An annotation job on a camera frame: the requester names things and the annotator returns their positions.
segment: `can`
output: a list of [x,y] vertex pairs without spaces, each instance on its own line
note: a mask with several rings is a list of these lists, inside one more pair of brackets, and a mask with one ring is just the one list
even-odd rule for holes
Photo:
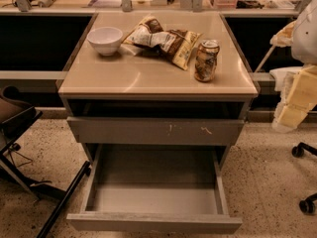
[[208,82],[214,79],[219,51],[216,40],[203,40],[199,44],[195,63],[195,78],[198,81]]

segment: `terrazzo floor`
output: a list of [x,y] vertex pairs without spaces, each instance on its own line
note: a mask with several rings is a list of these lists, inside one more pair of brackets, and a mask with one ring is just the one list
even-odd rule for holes
[[[230,215],[243,219],[233,235],[77,231],[67,222],[66,215],[80,209],[88,180],[84,177],[48,237],[314,238],[317,216],[303,214],[298,202],[317,192],[317,157],[306,153],[304,158],[293,158],[291,149],[300,141],[317,147],[315,124],[302,124],[288,134],[274,132],[269,123],[249,123],[244,127],[222,169]],[[34,160],[20,167],[23,174],[38,180],[50,179],[62,189],[68,187],[86,160],[63,119],[38,120],[19,143],[21,153]],[[17,165],[23,162],[17,156],[15,161]],[[55,204],[47,198],[34,203],[34,198],[19,185],[0,178],[0,237],[36,237]]]

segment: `closed drawer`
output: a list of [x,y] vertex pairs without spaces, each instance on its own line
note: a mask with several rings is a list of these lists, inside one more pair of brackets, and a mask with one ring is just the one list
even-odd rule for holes
[[193,146],[100,145],[78,230],[233,233],[215,154]]
[[107,144],[234,145],[243,120],[68,117],[77,142]]

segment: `beige tabletop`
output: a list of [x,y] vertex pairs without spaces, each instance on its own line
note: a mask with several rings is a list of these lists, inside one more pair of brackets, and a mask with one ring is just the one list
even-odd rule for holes
[[60,95],[258,95],[218,12],[109,11],[98,15],[92,29],[117,27],[127,35],[150,14],[157,17],[165,30],[185,29],[201,33],[196,47],[203,39],[218,40],[220,53],[214,80],[204,83],[194,78],[196,48],[191,54],[188,70],[183,70],[158,56],[134,56],[125,46],[112,57],[102,57],[85,41],[59,89]]

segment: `white bowl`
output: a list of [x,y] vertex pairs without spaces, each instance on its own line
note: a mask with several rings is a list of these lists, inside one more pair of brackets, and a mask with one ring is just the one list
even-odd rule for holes
[[102,56],[112,56],[121,45],[123,33],[117,28],[97,28],[89,32],[87,40],[91,47]]

